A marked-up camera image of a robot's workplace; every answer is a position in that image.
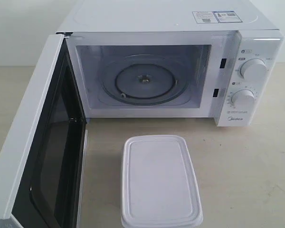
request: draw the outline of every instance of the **white wall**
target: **white wall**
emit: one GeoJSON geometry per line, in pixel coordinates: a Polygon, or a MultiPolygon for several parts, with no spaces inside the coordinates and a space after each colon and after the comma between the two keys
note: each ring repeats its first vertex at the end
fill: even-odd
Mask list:
{"type": "MultiPolygon", "coordinates": [[[[285,0],[251,0],[285,34],[285,0]]],[[[35,65],[76,0],[0,0],[0,66],[35,65]]],[[[285,43],[279,62],[285,62],[285,43]]]]}

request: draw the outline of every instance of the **dial knob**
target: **dial knob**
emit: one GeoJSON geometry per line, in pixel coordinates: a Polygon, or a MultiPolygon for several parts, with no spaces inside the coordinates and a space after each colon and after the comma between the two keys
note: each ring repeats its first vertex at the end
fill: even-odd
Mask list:
{"type": "Polygon", "coordinates": [[[250,109],[255,103],[255,96],[250,90],[243,89],[233,94],[231,98],[232,104],[236,108],[250,109]]]}
{"type": "Polygon", "coordinates": [[[266,76],[267,67],[261,59],[254,58],[244,63],[240,72],[245,80],[259,80],[266,76]]]}

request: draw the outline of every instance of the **white microwave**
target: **white microwave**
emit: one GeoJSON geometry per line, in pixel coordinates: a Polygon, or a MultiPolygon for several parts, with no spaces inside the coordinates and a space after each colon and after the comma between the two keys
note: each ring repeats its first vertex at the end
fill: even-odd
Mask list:
{"type": "Polygon", "coordinates": [[[248,0],[80,0],[0,153],[0,228],[79,226],[89,118],[250,124],[282,41],[248,0]]]}

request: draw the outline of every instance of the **container lid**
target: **container lid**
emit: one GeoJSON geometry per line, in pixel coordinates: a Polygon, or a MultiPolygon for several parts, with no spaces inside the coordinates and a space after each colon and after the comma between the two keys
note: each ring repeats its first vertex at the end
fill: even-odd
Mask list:
{"type": "Polygon", "coordinates": [[[123,155],[125,228],[191,228],[202,223],[198,185],[183,138],[133,137],[125,143],[123,155]]]}

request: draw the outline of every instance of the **midea logo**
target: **midea logo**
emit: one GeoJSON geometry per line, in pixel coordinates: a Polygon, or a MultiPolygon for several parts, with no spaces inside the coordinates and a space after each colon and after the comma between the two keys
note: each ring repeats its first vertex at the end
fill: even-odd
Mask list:
{"type": "Polygon", "coordinates": [[[230,117],[228,117],[228,120],[229,121],[241,121],[241,120],[243,120],[243,118],[234,118],[234,117],[230,116],[230,117]]]}

